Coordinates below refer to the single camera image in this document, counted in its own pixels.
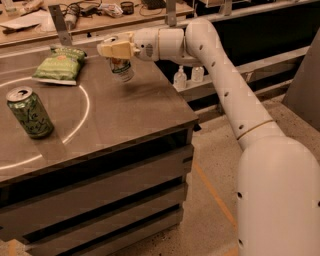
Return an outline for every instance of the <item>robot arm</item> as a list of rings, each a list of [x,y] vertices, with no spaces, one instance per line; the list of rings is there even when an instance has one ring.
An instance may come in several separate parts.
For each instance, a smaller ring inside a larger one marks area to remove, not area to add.
[[[105,57],[202,63],[244,150],[238,170],[240,256],[320,255],[320,166],[284,135],[228,59],[213,25],[142,29],[98,45]]]

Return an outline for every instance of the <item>concrete floor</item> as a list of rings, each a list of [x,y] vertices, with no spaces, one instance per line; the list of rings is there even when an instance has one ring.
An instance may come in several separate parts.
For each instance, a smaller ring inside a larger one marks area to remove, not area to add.
[[[282,105],[282,98],[276,96],[263,103],[284,133],[309,148],[320,162],[320,132]],[[200,126],[192,140],[195,157],[187,179],[189,191],[181,224],[112,256],[238,255],[236,183],[242,151],[225,116]],[[0,243],[0,251],[8,252],[1,255],[28,255],[22,253],[23,246],[9,245]]]

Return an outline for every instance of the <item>soda can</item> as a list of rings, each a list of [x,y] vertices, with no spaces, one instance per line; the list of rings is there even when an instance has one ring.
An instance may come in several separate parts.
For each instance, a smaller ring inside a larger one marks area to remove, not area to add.
[[[117,81],[127,82],[134,76],[130,60],[110,58],[110,67]]]
[[[38,95],[21,86],[7,93],[7,105],[32,139],[48,136],[54,126]]]

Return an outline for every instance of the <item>green bag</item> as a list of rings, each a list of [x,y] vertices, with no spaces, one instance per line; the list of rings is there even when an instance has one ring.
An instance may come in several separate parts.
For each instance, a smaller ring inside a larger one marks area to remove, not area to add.
[[[76,78],[87,54],[79,49],[65,46],[51,46],[47,57],[32,75],[32,79],[55,84],[76,85]]]

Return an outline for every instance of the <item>gray table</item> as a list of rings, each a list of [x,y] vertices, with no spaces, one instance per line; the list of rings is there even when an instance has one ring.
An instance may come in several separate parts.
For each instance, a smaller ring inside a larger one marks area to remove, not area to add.
[[[197,116],[152,62],[112,78],[95,45],[77,86],[32,81],[49,50],[0,58],[0,239],[31,255],[106,255],[182,220]],[[32,140],[5,94],[30,86],[55,125]]]

